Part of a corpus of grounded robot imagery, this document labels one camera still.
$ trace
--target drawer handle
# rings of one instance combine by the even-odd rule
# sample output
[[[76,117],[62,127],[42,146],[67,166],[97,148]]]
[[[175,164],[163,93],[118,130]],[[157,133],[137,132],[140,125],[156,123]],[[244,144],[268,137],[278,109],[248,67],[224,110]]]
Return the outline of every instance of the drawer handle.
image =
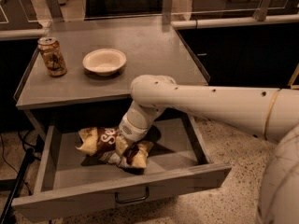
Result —
[[[146,194],[143,197],[140,198],[132,198],[128,200],[120,200],[119,199],[119,193],[115,192],[115,202],[119,204],[126,204],[126,203],[134,203],[134,202],[139,202],[139,201],[144,201],[150,196],[150,190],[148,187],[146,187]]]

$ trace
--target soda can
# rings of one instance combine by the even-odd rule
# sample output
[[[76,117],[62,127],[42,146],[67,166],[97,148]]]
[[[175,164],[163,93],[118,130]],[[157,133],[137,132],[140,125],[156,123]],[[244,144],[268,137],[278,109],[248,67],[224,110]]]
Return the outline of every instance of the soda can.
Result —
[[[67,72],[60,45],[55,37],[42,37],[38,40],[38,49],[52,77],[60,77]]]

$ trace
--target can lid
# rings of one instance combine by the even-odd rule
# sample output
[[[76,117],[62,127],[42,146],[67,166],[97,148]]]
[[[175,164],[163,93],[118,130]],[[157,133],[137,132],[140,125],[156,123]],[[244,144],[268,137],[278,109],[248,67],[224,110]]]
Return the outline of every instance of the can lid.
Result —
[[[38,44],[47,46],[53,44],[55,41],[57,41],[55,37],[42,37],[38,40]]]

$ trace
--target open drawer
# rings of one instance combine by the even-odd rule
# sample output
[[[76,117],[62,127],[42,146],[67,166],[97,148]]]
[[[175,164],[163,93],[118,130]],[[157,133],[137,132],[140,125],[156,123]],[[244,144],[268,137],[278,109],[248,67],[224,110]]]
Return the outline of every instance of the open drawer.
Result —
[[[154,143],[143,171],[124,171],[87,157],[80,128],[115,127],[130,99],[56,108],[49,126],[33,196],[12,206],[32,222],[148,202],[221,186],[229,164],[211,163],[198,142],[192,116],[167,109],[145,140]]]

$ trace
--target white bowl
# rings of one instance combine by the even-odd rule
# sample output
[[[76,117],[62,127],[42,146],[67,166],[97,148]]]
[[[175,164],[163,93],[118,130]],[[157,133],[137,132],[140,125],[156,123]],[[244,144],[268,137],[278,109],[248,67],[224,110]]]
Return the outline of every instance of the white bowl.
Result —
[[[125,55],[116,49],[98,49],[83,59],[85,69],[102,77],[108,77],[120,70],[126,63]]]

